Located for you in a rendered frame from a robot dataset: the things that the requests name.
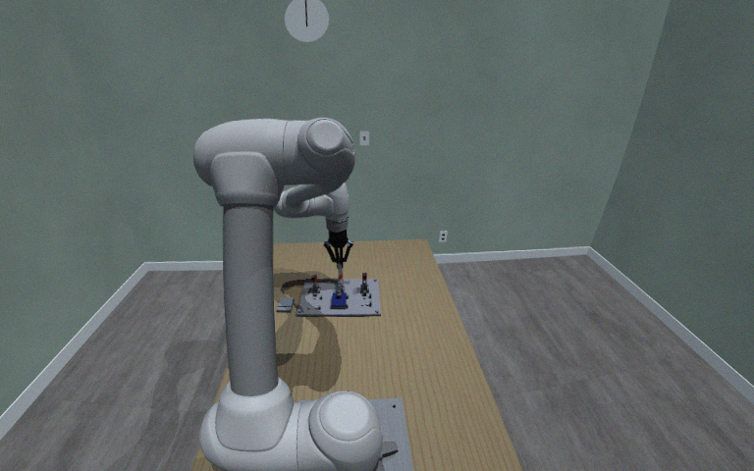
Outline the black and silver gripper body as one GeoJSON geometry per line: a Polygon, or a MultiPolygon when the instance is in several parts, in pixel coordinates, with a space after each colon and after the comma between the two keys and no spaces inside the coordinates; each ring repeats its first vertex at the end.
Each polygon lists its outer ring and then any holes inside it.
{"type": "Polygon", "coordinates": [[[334,242],[337,243],[337,248],[340,248],[340,242],[343,243],[343,247],[348,243],[349,239],[347,237],[347,230],[344,230],[339,233],[334,233],[329,231],[329,243],[334,247],[334,242]],[[332,239],[331,239],[332,238],[332,239]]]}

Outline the blue rectangular block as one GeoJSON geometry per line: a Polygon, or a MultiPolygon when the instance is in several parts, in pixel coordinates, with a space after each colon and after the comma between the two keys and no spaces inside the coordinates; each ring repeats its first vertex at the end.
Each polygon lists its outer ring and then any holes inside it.
{"type": "Polygon", "coordinates": [[[347,294],[341,293],[341,298],[337,298],[337,293],[333,293],[332,296],[332,308],[346,308],[347,294]]]}

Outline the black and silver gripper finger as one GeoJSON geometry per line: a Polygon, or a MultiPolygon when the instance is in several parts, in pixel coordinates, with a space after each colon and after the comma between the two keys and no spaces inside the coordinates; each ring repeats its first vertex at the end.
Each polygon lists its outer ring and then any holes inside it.
{"type": "Polygon", "coordinates": [[[341,275],[343,274],[343,262],[347,262],[347,259],[348,259],[349,253],[350,253],[350,249],[352,248],[352,245],[353,245],[353,242],[352,241],[348,241],[348,248],[347,248],[347,251],[346,251],[346,254],[345,254],[345,258],[343,258],[343,243],[340,242],[340,273],[341,273],[341,275]],[[342,269],[342,271],[341,271],[341,269],[342,269]]]}
{"type": "Polygon", "coordinates": [[[337,263],[337,268],[338,268],[338,270],[339,270],[339,276],[340,276],[340,275],[341,275],[341,273],[340,273],[340,257],[339,257],[339,249],[337,248],[337,243],[336,243],[336,242],[334,242],[334,248],[335,248],[335,254],[336,254],[336,257],[335,257],[335,255],[334,255],[334,253],[333,253],[333,251],[332,251],[332,248],[331,248],[331,246],[330,246],[330,243],[329,243],[329,241],[325,241],[325,242],[324,242],[324,246],[325,246],[325,247],[327,248],[327,250],[328,250],[328,253],[329,253],[329,255],[330,255],[330,257],[331,257],[332,261],[333,261],[333,262],[336,262],[336,263],[337,263]],[[338,250],[338,251],[337,251],[337,250],[338,250]]]}

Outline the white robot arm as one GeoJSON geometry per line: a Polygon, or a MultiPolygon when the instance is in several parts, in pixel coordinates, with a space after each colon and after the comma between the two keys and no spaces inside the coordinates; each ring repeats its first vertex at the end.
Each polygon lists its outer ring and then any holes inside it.
{"type": "Polygon", "coordinates": [[[345,181],[355,164],[349,132],[329,118],[232,121],[199,137],[193,164],[223,206],[230,373],[200,427],[205,458],[225,471],[385,471],[382,459],[398,445],[383,443],[367,398],[339,391],[294,402],[277,370],[273,207],[282,217],[324,216],[330,232],[346,230],[345,181]],[[283,191],[291,184],[299,185],[283,191]]]}

